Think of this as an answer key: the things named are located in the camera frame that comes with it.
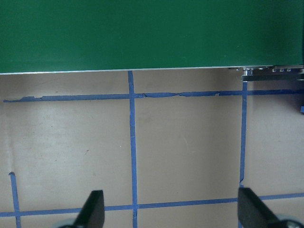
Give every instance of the green surface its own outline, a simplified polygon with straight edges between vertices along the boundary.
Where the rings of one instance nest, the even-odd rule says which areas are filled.
[[[1,0],[0,73],[303,64],[303,0]]]

